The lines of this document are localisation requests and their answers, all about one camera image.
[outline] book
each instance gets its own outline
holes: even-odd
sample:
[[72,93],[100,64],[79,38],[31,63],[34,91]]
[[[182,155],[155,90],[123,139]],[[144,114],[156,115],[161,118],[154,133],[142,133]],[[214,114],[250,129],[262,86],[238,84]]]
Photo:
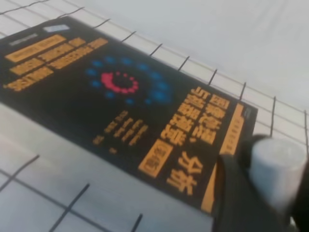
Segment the book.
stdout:
[[[211,225],[217,158],[237,155],[257,109],[69,17],[9,36],[0,48],[1,102],[27,124],[24,134],[39,139],[29,128],[42,127],[121,170],[123,182],[136,179],[134,191],[153,189],[190,212],[175,228],[157,230],[185,229],[194,214],[197,228]],[[35,149],[14,135],[22,129],[14,124],[2,134]],[[50,147],[40,137],[40,147]],[[74,162],[74,154],[59,152]],[[136,196],[130,205],[157,204]]]

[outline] orange rectangle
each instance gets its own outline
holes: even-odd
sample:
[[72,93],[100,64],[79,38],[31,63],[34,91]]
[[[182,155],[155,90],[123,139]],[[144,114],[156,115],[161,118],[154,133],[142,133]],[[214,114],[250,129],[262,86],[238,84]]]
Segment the orange rectangle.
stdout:
[[8,54],[5,58],[9,59],[13,62],[19,62],[24,60],[28,57],[31,57],[51,46],[54,46],[62,41],[65,41],[66,38],[62,37],[61,35],[53,35],[47,39],[41,40],[33,45],[20,49],[16,52]]
[[237,104],[236,109],[233,113],[232,120],[228,126],[222,147],[219,154],[235,155],[237,144],[240,138],[242,126],[244,124],[244,118],[241,116],[243,105]]
[[214,187],[215,187],[215,181],[216,181],[216,173],[217,173],[217,164],[214,165],[211,177],[209,179],[202,205],[201,210],[210,213],[212,212],[212,207],[214,203]]
[[139,170],[156,178],[172,150],[173,146],[157,139],[152,148],[150,148],[148,154],[140,163]]

